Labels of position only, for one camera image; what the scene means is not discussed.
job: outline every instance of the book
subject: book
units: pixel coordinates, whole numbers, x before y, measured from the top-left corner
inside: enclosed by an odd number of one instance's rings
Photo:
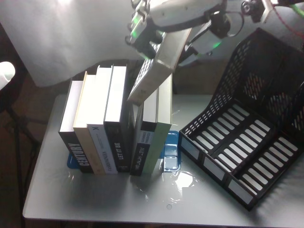
[[[106,174],[117,174],[117,169],[104,126],[105,108],[109,95],[110,82],[112,72],[115,74],[115,71],[115,68],[103,68],[98,66],[93,88],[93,96],[90,100],[92,106],[91,118],[87,122],[87,127]]]
[[[158,89],[157,125],[142,173],[152,174],[172,123],[172,75]]]
[[[104,128],[110,143],[116,168],[129,172],[134,126],[127,88],[127,67],[114,66],[108,102],[105,111]]]
[[[154,59],[146,59],[128,101],[140,106],[175,70],[191,29],[165,33],[161,44],[152,45]]]
[[[133,158],[130,174],[140,176],[151,145],[157,118],[158,89],[141,105],[137,112],[135,136],[133,143]]]
[[[67,149],[77,161],[81,172],[93,173],[90,162],[88,161],[73,129],[82,85],[83,81],[71,81],[58,133]]]
[[[87,127],[87,123],[90,121],[92,115],[92,96],[94,95],[95,79],[96,75],[88,75],[87,72],[85,73],[73,129],[91,164],[94,174],[104,174],[105,171]]]

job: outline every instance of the white table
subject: white table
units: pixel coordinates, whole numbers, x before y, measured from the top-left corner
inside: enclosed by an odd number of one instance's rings
[[[182,155],[177,173],[151,180],[126,174],[94,176],[67,167],[58,135],[65,95],[57,97],[31,180],[23,215],[30,219],[304,227],[304,156],[250,212]],[[197,116],[211,96],[173,97],[173,127]]]

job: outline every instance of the cable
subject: cable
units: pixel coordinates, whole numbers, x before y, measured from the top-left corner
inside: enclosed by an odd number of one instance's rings
[[[286,24],[286,22],[283,20],[283,18],[281,17],[281,15],[278,13],[278,11],[276,10],[276,8],[273,6],[274,12],[277,15],[277,17],[279,18],[279,20],[282,22],[282,24],[292,33],[294,33],[296,36],[301,37],[302,39],[304,39],[304,34],[301,32],[298,32],[296,30],[294,30],[292,27],[290,27],[289,25]]]
[[[297,7],[296,5],[290,5],[290,7],[294,10],[294,12],[296,12],[296,13],[299,14],[302,18],[304,18],[304,10],[300,9],[300,8]]]
[[[225,11],[225,13],[226,14],[233,14],[233,13],[235,13],[235,14],[240,15],[241,18],[242,18],[242,25],[241,25],[241,28],[239,29],[239,31],[236,34],[228,35],[228,37],[235,37],[235,36],[237,36],[242,31],[242,29],[244,27],[244,24],[245,24],[244,15],[242,14],[242,12],[238,12],[238,11]]]

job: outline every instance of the white label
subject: white label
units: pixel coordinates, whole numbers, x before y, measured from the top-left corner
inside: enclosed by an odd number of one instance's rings
[[[187,139],[185,139],[184,137],[181,140],[181,144],[182,148],[184,148],[189,154],[191,154],[196,160],[199,158],[199,150],[196,149],[190,142],[188,142]]]
[[[151,145],[154,132],[141,131],[138,143]]]
[[[212,161],[210,161],[209,158],[205,158],[204,161],[204,166],[210,171],[212,172],[217,178],[219,178],[220,180],[223,180],[224,177],[224,171],[221,170],[217,165],[213,164]]]
[[[246,204],[249,204],[252,200],[252,196],[246,192],[241,186],[239,186],[234,180],[232,180],[228,186],[237,196],[239,196]]]

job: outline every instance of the robotic arm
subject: robotic arm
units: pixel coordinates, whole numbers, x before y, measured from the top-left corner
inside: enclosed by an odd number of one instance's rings
[[[132,22],[128,24],[130,35],[125,37],[145,59],[155,58],[152,44],[162,42],[163,32],[175,32],[202,26],[202,29],[187,43],[187,50],[195,53],[195,42],[201,36],[208,36],[203,51],[208,53],[226,37],[236,36],[244,25],[244,16],[250,16],[254,23],[265,23],[274,6],[289,6],[304,0],[245,0],[240,12],[227,11],[228,0],[131,0],[134,9]],[[230,13],[241,16],[242,26],[238,33],[229,34]]]

